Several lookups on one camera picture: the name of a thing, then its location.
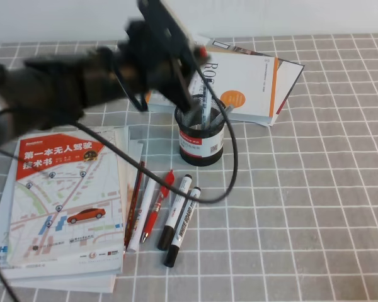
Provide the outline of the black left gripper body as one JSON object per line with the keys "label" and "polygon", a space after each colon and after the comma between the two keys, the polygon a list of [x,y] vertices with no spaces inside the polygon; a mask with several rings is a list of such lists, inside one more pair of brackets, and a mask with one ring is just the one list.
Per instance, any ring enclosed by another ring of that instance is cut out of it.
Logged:
{"label": "black left gripper body", "polygon": [[[202,46],[192,40],[164,1],[138,1],[137,7],[143,18],[129,23],[126,30],[129,40],[118,48],[135,70],[138,88],[132,88],[118,67],[114,68],[114,74],[130,102],[138,111],[144,112],[148,110],[146,94],[151,90],[157,90],[174,103],[172,59],[179,59],[182,64],[189,65],[194,76],[209,57],[199,57],[198,48]],[[198,102],[193,100],[191,110],[197,107]]]}

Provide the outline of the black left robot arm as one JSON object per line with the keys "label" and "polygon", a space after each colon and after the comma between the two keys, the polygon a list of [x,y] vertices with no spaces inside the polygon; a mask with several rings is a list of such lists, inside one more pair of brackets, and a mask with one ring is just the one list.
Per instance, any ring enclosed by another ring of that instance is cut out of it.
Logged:
{"label": "black left robot arm", "polygon": [[146,94],[157,91],[183,112],[198,102],[188,87],[207,63],[178,17],[162,1],[139,1],[116,50],[44,55],[8,70],[0,64],[0,146],[33,130],[70,125],[85,109],[126,98],[146,112]]}

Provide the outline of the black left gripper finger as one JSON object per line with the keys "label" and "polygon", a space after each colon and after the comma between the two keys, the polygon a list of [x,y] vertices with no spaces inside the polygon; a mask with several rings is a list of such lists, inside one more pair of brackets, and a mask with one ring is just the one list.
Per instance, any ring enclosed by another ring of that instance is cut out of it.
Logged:
{"label": "black left gripper finger", "polygon": [[175,90],[173,102],[182,111],[189,111],[193,107],[193,99],[188,90],[188,86],[193,77],[193,69],[187,64],[182,64],[179,59],[172,59],[171,66]]}

